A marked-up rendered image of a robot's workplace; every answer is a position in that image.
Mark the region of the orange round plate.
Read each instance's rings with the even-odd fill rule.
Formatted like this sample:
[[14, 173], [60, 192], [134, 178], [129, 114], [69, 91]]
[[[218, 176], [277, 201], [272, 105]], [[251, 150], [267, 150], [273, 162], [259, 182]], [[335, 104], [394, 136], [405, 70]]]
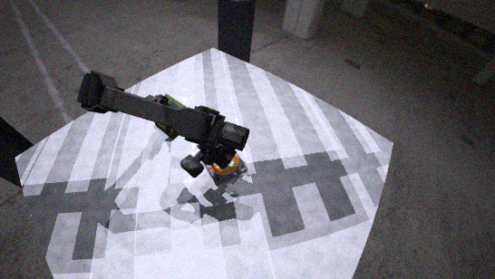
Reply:
[[[233, 165], [236, 164], [236, 166], [234, 167]], [[210, 166], [210, 165], [209, 165]], [[227, 165], [227, 167], [225, 169], [221, 169], [219, 167], [215, 167], [216, 164], [214, 164], [214, 166], [210, 166], [211, 169], [220, 174], [220, 175], [227, 175], [227, 174], [231, 174], [233, 173], [237, 168], [238, 168], [238, 156], [237, 154], [235, 155], [235, 157], [230, 161], [230, 163]]]

